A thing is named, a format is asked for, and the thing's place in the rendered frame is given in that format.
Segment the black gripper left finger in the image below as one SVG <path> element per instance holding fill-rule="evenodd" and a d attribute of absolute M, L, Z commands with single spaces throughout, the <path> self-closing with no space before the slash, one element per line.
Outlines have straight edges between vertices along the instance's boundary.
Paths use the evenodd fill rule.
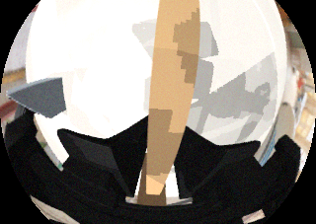
<path fill-rule="evenodd" d="M 56 129 L 56 134 L 68 156 L 115 174 L 126 197 L 134 197 L 147 150 L 147 120 L 149 114 L 108 138 L 92 137 L 67 128 Z"/>

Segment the long wooden rail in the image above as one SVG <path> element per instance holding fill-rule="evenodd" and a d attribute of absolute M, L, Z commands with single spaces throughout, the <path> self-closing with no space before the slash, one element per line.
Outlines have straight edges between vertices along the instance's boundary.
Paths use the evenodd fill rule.
<path fill-rule="evenodd" d="M 199 3 L 159 0 L 151 59 L 146 193 L 161 193 L 185 134 L 198 70 Z"/>

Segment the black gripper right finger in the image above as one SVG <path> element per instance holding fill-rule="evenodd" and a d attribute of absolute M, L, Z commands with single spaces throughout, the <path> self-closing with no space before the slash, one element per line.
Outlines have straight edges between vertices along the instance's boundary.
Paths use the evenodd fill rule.
<path fill-rule="evenodd" d="M 261 142 L 253 140 L 242 144 L 214 145 L 186 126 L 174 161 L 179 199 L 193 197 L 191 193 L 208 182 L 221 166 L 254 156 Z"/>

